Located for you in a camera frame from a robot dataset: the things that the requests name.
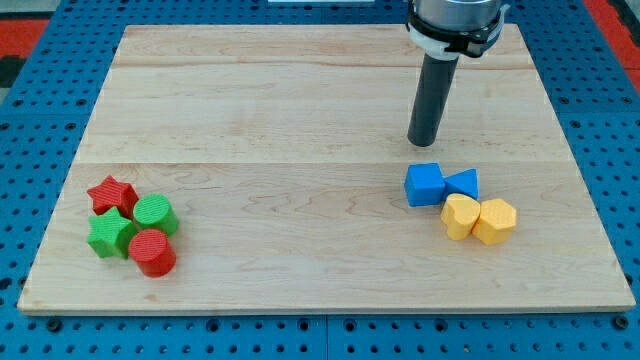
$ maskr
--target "blue block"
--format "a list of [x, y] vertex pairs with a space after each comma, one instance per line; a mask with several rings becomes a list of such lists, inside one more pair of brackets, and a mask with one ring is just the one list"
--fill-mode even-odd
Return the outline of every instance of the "blue block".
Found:
[[444, 179], [444, 193], [442, 201], [447, 199], [450, 194], [464, 194], [478, 200], [478, 171], [469, 169], [457, 174], [448, 176]]
[[404, 189], [410, 206], [439, 204], [444, 187], [442, 171], [437, 163], [409, 165]]

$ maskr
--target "black cylindrical end effector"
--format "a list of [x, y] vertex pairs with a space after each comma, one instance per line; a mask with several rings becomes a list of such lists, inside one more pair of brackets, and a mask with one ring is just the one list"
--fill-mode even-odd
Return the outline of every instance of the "black cylindrical end effector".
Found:
[[438, 126], [458, 59], [441, 61], [425, 54], [418, 82], [407, 137], [416, 146], [429, 146], [436, 140]]

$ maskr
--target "toy block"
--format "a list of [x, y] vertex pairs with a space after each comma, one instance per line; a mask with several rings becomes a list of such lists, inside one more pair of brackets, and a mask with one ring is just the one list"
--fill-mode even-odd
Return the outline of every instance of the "toy block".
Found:
[[447, 236], [451, 240], [462, 240], [471, 234], [479, 216], [479, 202], [464, 194], [451, 194], [444, 203], [440, 219], [447, 225]]
[[409, 165], [404, 189], [410, 206], [437, 205], [444, 192], [444, 179], [437, 163]]
[[478, 172], [476, 169], [465, 170], [444, 178], [442, 200], [446, 200], [450, 194], [464, 194], [478, 200]]
[[516, 227], [516, 209], [502, 199], [483, 201], [480, 217], [471, 232], [485, 245], [496, 245], [509, 239]]
[[129, 242], [138, 232], [129, 219], [120, 216], [117, 207], [112, 207], [99, 216], [89, 218], [91, 232], [87, 243], [99, 257], [128, 257]]
[[176, 253], [169, 238], [157, 229], [139, 232], [129, 243], [129, 255], [148, 277], [160, 277], [176, 264]]
[[87, 190], [87, 193], [93, 199], [93, 211], [96, 215], [102, 215], [116, 206], [122, 216], [133, 219], [133, 206], [138, 201], [138, 194], [131, 184], [119, 182], [109, 175], [100, 185]]
[[143, 229], [158, 229], [167, 236], [178, 230], [178, 218], [169, 199], [161, 194], [150, 194], [138, 201], [133, 208], [133, 217]]

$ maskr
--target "yellow hexagonal block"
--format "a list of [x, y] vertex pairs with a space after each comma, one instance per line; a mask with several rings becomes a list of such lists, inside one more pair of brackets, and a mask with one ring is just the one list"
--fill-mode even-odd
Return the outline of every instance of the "yellow hexagonal block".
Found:
[[502, 199], [483, 201], [480, 217], [471, 231], [485, 245], [496, 245], [509, 239], [516, 227], [517, 211]]
[[440, 219], [447, 225], [447, 236], [451, 240], [462, 240], [469, 236], [480, 216], [480, 203], [463, 194], [451, 194], [442, 208]]

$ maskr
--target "green cube block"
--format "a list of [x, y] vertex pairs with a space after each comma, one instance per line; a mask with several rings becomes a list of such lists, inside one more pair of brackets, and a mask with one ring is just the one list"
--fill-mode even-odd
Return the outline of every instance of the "green cube block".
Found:
[[169, 199], [161, 194], [150, 194], [138, 200], [133, 208], [133, 218], [142, 229], [158, 229], [167, 236], [178, 230], [178, 218]]
[[117, 207], [112, 207], [100, 216], [89, 218], [91, 233], [87, 243], [101, 257], [129, 257], [129, 242], [138, 233], [138, 229], [129, 219], [120, 216]]

